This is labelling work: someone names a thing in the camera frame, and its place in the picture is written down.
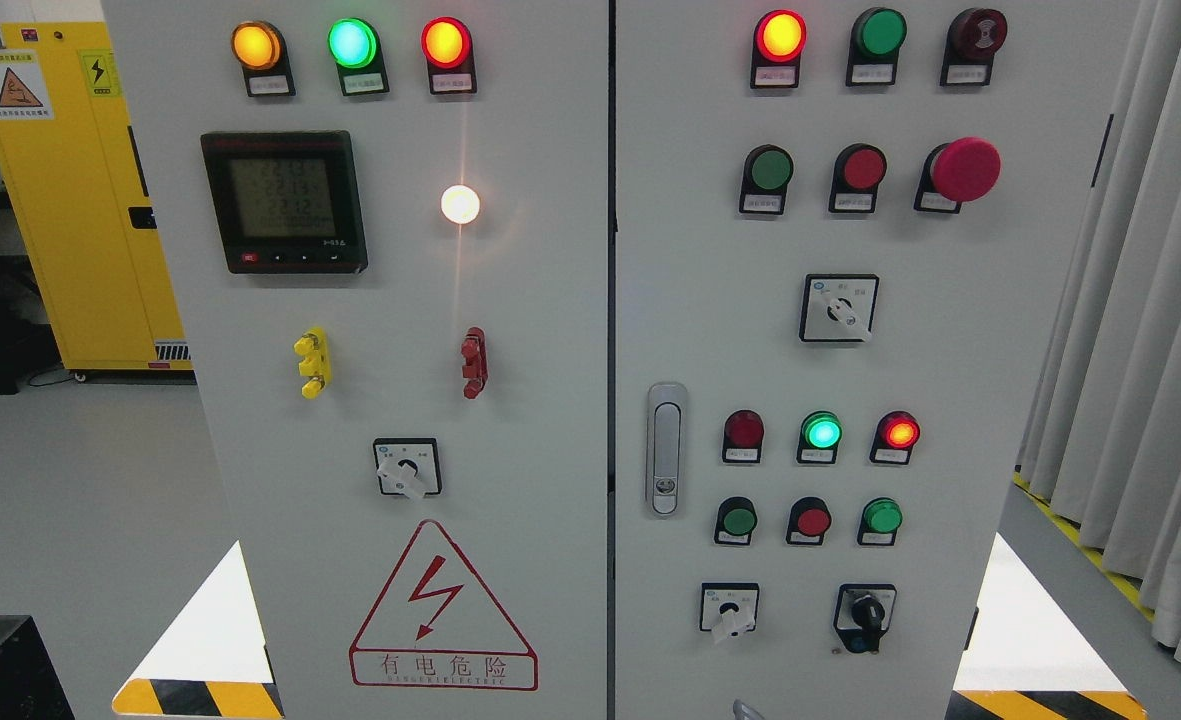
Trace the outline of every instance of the yellow and black hazard stripe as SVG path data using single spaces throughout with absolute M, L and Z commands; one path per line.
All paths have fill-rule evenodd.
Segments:
M 283 716 L 274 683 L 128 680 L 111 705 L 119 715 Z
M 963 690 L 946 720 L 1146 720 L 1146 711 L 1118 692 Z
M 128 680 L 115 698 L 119 715 L 282 719 L 274 683 Z M 1146 720 L 1128 693 L 965 690 L 950 699 L 946 720 Z

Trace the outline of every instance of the lcd display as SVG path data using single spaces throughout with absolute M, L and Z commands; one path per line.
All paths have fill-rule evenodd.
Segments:
M 325 159 L 235 158 L 229 164 L 246 237 L 335 236 Z

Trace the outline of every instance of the white curtain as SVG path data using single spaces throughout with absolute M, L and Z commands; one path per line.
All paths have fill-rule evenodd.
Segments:
M 1023 478 L 1143 580 L 1181 662 L 1181 0 L 1143 0 L 1023 443 Z

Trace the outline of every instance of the green push button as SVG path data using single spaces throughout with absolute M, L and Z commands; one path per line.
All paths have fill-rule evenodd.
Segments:
M 894 534 L 901 526 L 901 508 L 886 497 L 864 506 L 864 526 L 875 534 Z
M 856 46 L 870 58 L 896 53 L 906 41 L 906 19 L 895 9 L 867 9 L 856 24 Z
M 723 516 L 723 530 L 730 534 L 730 536 L 749 536 L 753 531 L 755 525 L 758 524 L 758 516 L 753 513 L 753 510 L 746 510 L 745 508 L 737 508 Z
M 785 155 L 781 150 L 764 150 L 750 165 L 750 179 L 753 179 L 756 186 L 762 186 L 763 190 L 777 190 L 777 188 L 784 186 L 785 183 L 790 182 L 792 174 L 795 174 L 795 163 L 790 159 L 790 155 Z

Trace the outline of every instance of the electrical control cabinet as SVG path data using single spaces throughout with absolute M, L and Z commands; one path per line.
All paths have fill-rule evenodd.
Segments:
M 945 715 L 1135 4 L 991 8 L 616 1 L 616 716 Z
M 105 12 L 287 716 L 603 719 L 608 5 Z

